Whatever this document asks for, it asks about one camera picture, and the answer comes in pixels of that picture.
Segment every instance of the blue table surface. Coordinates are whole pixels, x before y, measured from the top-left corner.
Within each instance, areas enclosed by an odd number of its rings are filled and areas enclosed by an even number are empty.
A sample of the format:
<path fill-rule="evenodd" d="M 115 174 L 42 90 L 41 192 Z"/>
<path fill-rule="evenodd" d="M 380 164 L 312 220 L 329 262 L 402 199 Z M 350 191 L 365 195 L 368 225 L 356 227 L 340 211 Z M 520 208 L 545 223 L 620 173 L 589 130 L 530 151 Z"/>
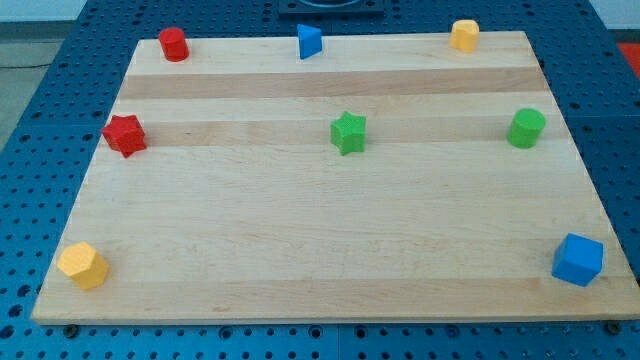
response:
<path fill-rule="evenodd" d="M 384 16 L 278 17 L 275 0 L 90 0 L 0 155 L 0 359 L 640 359 L 640 322 L 63 327 L 29 319 L 137 41 L 524 30 L 640 275 L 640 83 L 586 0 L 385 0 Z"/>

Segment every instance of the yellow hexagonal block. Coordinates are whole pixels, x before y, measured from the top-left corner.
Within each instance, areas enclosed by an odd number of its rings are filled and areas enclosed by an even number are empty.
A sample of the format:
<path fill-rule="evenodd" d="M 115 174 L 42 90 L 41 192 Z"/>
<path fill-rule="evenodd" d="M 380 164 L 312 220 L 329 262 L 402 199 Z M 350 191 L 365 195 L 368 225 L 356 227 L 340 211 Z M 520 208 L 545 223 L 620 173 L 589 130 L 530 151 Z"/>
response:
<path fill-rule="evenodd" d="M 109 263 L 84 241 L 64 249 L 57 266 L 83 290 L 102 285 L 109 272 Z"/>
<path fill-rule="evenodd" d="M 460 51 L 472 53 L 476 49 L 480 27 L 474 20 L 458 20 L 453 23 L 449 45 Z"/>

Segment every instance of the green block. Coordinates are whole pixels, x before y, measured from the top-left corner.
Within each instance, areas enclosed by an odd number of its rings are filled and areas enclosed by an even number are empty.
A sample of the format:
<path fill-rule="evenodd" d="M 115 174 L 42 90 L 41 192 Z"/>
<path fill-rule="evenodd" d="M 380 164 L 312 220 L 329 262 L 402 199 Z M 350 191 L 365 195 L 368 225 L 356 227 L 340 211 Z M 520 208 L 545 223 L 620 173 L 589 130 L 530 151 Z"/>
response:
<path fill-rule="evenodd" d="M 345 111 L 340 119 L 331 123 L 331 143 L 340 149 L 340 155 L 363 152 L 367 118 Z"/>
<path fill-rule="evenodd" d="M 546 124 L 544 115 L 538 110 L 520 109 L 513 117 L 511 128 L 507 133 L 507 141 L 520 149 L 531 148 L 538 141 Z"/>

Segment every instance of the wood grain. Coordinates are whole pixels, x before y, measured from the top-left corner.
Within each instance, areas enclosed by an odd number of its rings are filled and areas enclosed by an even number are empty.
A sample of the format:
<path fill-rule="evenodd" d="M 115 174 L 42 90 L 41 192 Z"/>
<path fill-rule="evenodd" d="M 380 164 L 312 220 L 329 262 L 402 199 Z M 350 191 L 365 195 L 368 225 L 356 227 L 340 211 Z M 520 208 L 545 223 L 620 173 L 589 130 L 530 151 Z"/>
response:
<path fill-rule="evenodd" d="M 478 322 L 629 319 L 640 292 L 521 32 L 189 40 L 184 63 L 141 41 L 113 114 L 149 148 L 101 141 L 59 248 L 110 262 L 74 288 L 52 268 L 42 324 Z M 534 107 L 538 145 L 505 141 Z M 367 116 L 364 153 L 329 124 Z M 567 232 L 605 244 L 600 277 L 551 276 Z"/>

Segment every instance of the blue cube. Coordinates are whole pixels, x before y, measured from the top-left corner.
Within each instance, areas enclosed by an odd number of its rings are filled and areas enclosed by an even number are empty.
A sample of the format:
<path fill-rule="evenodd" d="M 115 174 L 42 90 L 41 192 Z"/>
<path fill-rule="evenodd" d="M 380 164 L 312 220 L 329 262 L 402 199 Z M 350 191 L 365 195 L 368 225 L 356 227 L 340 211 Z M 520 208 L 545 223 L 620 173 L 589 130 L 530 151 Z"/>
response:
<path fill-rule="evenodd" d="M 604 245 L 576 234 L 568 234 L 556 249 L 551 275 L 587 286 L 602 271 Z"/>
<path fill-rule="evenodd" d="M 298 24 L 298 44 L 300 59 L 322 51 L 322 30 L 313 26 Z"/>

